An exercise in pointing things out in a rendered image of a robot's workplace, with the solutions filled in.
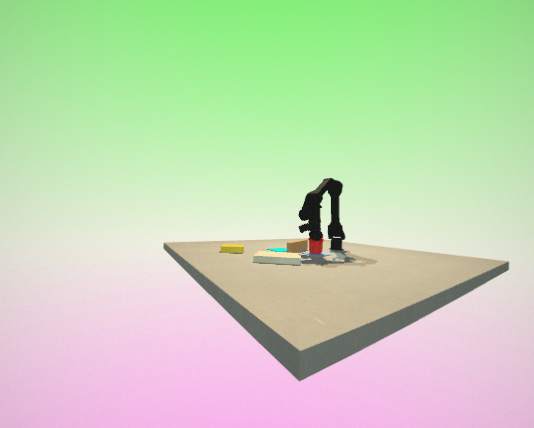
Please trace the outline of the red cup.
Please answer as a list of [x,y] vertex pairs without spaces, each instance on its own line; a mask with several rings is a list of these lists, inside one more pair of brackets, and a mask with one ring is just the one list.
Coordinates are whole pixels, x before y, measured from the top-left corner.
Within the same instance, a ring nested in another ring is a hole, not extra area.
[[309,252],[311,254],[321,254],[323,251],[324,239],[320,239],[320,241],[314,241],[309,238],[308,240],[309,240]]

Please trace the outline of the cream flat block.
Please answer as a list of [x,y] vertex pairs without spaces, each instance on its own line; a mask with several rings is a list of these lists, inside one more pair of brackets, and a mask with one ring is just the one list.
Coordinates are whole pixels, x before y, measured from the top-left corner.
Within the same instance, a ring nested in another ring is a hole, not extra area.
[[259,251],[253,256],[253,262],[301,265],[301,253]]

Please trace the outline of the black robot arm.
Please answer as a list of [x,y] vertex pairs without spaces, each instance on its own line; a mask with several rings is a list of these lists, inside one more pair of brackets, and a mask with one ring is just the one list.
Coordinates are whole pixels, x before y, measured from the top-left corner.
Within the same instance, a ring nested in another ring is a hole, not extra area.
[[[343,192],[343,183],[333,178],[325,178],[323,182],[313,191],[309,192],[306,197],[302,209],[299,211],[299,218],[302,221],[308,220],[308,223],[298,226],[301,233],[305,231],[313,231],[310,219],[321,218],[320,203],[323,200],[323,195],[328,190],[331,196],[331,223],[328,225],[328,238],[331,239],[331,250],[344,250],[343,240],[346,240],[346,235],[343,226],[340,223],[340,195]],[[333,238],[341,237],[341,238]]]

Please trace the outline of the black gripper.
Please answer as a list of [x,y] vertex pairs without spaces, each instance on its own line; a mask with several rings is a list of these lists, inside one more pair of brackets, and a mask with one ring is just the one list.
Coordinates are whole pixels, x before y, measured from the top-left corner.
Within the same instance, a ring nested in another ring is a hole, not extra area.
[[320,239],[323,238],[323,233],[321,232],[321,218],[310,219],[309,223],[311,223],[313,227],[313,231],[310,231],[310,229],[308,230],[310,231],[310,239],[314,241],[320,241]]

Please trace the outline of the yellow block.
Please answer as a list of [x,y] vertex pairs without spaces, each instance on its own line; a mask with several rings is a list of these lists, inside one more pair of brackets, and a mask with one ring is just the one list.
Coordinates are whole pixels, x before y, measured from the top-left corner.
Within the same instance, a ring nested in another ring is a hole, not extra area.
[[222,245],[221,253],[244,253],[244,245]]

